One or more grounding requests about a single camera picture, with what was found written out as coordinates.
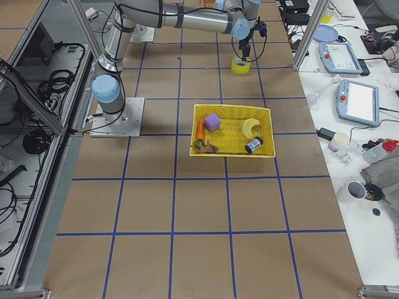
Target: yellow banana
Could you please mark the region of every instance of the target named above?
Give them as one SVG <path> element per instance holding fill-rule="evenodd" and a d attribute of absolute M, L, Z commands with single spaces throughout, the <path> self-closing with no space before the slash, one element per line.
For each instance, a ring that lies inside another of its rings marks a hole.
<path fill-rule="evenodd" d="M 252 128 L 254 126 L 259 126 L 260 124 L 261 124 L 261 122 L 259 120 L 257 120 L 256 118 L 249 118 L 247 120 L 244 120 L 244 122 L 243 122 L 244 136 L 249 140 L 254 139 L 254 135 L 252 134 Z"/>

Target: red object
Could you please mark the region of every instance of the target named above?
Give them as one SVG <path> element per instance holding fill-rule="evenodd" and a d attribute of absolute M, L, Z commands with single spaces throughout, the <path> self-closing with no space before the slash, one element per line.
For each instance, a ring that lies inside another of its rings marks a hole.
<path fill-rule="evenodd" d="M 386 140 L 382 144 L 382 148 L 389 154 L 396 150 L 397 143 L 397 140 Z"/>

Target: blue plate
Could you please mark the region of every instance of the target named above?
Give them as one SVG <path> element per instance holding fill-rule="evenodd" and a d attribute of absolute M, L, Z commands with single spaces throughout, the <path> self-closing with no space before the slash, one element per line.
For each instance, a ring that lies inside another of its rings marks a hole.
<path fill-rule="evenodd" d="M 328 25 L 320 25 L 313 36 L 317 42 L 333 42 L 338 38 L 339 34 L 333 27 Z"/>

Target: metal base plate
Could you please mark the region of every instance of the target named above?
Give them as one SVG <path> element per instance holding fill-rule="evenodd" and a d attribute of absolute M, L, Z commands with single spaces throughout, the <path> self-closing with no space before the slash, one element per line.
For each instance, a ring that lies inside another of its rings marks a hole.
<path fill-rule="evenodd" d="M 144 98 L 126 98 L 125 111 L 130 110 L 133 116 L 121 125 L 109 125 L 90 132 L 91 137 L 112 138 L 112 137 L 140 137 L 142 118 L 144 110 Z M 96 113 L 102 113 L 100 105 Z M 104 117 L 94 118 L 92 128 L 106 125 Z"/>
<path fill-rule="evenodd" d="M 130 42 L 134 44 L 139 44 L 142 42 L 153 42 L 155 37 L 155 28 L 147 27 L 147 31 L 144 34 L 133 33 L 130 38 Z"/>

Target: white table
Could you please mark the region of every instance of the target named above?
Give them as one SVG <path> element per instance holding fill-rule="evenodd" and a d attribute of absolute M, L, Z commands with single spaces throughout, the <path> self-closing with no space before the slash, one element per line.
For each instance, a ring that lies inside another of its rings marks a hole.
<path fill-rule="evenodd" d="M 346 5 L 357 11 L 353 0 L 342 0 Z M 345 24 L 359 26 L 366 29 L 360 14 L 354 21 L 339 21 L 335 17 L 330 26 L 334 24 Z M 363 31 L 352 27 L 335 27 L 338 32 L 351 42 L 354 52 L 358 58 L 371 58 L 377 55 L 369 55 L 360 40 Z M 333 74 L 325 71 L 317 51 L 318 43 L 312 41 L 309 47 L 309 56 L 305 58 L 300 67 L 300 79 L 305 94 L 309 94 L 326 86 Z M 382 60 L 371 60 L 367 62 L 371 74 L 368 77 L 351 76 L 350 80 L 375 85 L 380 89 L 380 106 L 399 110 L 399 98 L 395 90 L 399 90 L 399 74 L 393 74 Z M 316 128 L 327 128 L 335 132 L 350 134 L 352 127 L 362 127 L 360 124 L 341 120 L 335 109 L 335 94 L 338 84 L 329 86 L 319 98 L 311 114 Z M 380 113 L 380 120 L 399 120 L 398 113 Z M 368 140 L 378 138 L 393 138 L 399 140 L 399 123 L 385 122 L 379 128 L 367 130 L 353 130 L 353 140 L 360 144 Z M 328 149 L 326 140 L 320 140 L 325 161 L 329 169 L 332 184 L 338 191 L 345 183 L 358 180 L 364 182 L 360 171 L 368 166 L 361 156 L 351 154 L 352 162 L 344 166 Z M 360 275 L 365 285 L 399 285 L 399 256 L 394 223 L 389 218 L 384 206 L 379 202 L 357 201 L 352 203 L 341 202 L 338 198 L 342 217 L 345 222 L 353 253 L 358 265 Z M 376 207 L 381 211 L 380 216 L 375 216 L 372 209 Z"/>

